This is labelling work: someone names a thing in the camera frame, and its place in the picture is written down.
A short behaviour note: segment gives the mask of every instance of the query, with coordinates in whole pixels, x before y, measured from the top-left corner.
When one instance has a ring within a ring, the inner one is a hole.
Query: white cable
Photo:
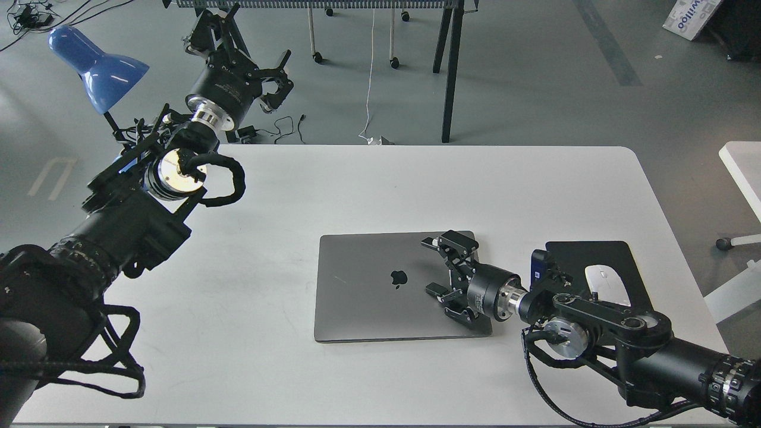
[[[373,9],[373,27],[370,32],[370,78],[368,79],[368,99],[365,101],[365,109],[368,112],[368,121],[365,122],[365,128],[359,133],[358,137],[370,142],[371,139],[365,136],[365,132],[370,126],[370,88],[373,85],[373,61],[375,60],[375,9]]]

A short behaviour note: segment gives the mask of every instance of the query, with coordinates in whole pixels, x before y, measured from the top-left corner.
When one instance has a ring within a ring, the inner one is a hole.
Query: black mouse pad
[[[621,276],[633,308],[653,309],[637,263],[624,241],[551,241],[545,247],[554,256],[560,270],[573,276],[574,286],[583,285],[589,290],[584,269],[604,264]]]

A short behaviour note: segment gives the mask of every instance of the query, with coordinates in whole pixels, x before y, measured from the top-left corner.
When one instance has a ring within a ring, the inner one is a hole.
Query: apple logo
[[[399,289],[399,286],[404,284],[407,284],[407,274],[403,270],[394,270],[391,273],[391,285]]]

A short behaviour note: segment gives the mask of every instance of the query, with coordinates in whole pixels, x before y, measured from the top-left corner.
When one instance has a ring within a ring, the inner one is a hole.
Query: cardboard box
[[[687,40],[694,40],[713,16],[722,0],[677,0],[664,28]]]

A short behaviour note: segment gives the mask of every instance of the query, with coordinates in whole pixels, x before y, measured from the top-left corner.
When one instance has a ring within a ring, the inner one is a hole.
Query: caster wheel
[[[716,240],[716,248],[722,251],[729,251],[734,248],[734,245],[732,245],[732,240],[730,238],[721,238]]]

